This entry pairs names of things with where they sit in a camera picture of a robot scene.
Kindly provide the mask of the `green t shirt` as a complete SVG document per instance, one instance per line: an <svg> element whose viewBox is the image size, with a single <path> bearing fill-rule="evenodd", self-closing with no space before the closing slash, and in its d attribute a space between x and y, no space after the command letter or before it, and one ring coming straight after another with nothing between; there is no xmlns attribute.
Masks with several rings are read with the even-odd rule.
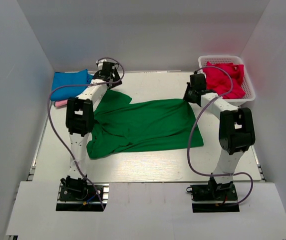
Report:
<svg viewBox="0 0 286 240"><path fill-rule="evenodd" d="M91 159L116 153L153 152L202 147L203 138L189 103L161 99L132 103L121 92L108 90L94 112L92 139L87 144Z"/></svg>

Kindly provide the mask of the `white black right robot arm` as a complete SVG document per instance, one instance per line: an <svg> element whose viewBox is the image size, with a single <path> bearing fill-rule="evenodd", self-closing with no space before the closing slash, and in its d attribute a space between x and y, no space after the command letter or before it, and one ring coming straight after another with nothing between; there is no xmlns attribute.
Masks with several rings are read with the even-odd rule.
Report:
<svg viewBox="0 0 286 240"><path fill-rule="evenodd" d="M219 143L222 148L217 166L210 176L209 195L218 200L233 184L233 176L240 158L255 143L252 112L237 107L207 89L202 73L190 75L183 100L208 109L219 122Z"/></svg>

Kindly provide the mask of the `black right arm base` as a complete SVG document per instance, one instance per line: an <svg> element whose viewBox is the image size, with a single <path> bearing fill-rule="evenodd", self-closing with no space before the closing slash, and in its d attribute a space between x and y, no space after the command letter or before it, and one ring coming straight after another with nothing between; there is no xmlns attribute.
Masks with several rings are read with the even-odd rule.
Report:
<svg viewBox="0 0 286 240"><path fill-rule="evenodd" d="M238 213L238 196L234 185L230 189L211 191L208 184L195 184L186 188L191 195L193 213Z"/></svg>

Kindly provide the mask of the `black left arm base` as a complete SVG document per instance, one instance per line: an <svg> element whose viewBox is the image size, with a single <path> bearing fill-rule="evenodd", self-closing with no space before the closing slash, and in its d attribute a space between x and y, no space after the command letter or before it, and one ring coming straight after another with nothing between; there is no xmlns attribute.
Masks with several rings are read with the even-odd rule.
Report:
<svg viewBox="0 0 286 240"><path fill-rule="evenodd" d="M81 191L68 189L60 185L56 202L58 212L103 212L98 195L92 185Z"/></svg>

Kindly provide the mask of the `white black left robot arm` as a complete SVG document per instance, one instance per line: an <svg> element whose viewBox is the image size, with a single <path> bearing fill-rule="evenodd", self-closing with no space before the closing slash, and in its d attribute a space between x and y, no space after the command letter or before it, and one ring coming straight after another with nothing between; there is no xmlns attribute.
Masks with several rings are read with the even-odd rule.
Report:
<svg viewBox="0 0 286 240"><path fill-rule="evenodd" d="M94 127L94 104L108 89L122 84L122 75L118 68L121 64L111 58L96 62L98 71L91 84L76 97L67 101L66 127L70 138L70 164L67 176L84 179L87 176L86 145Z"/></svg>

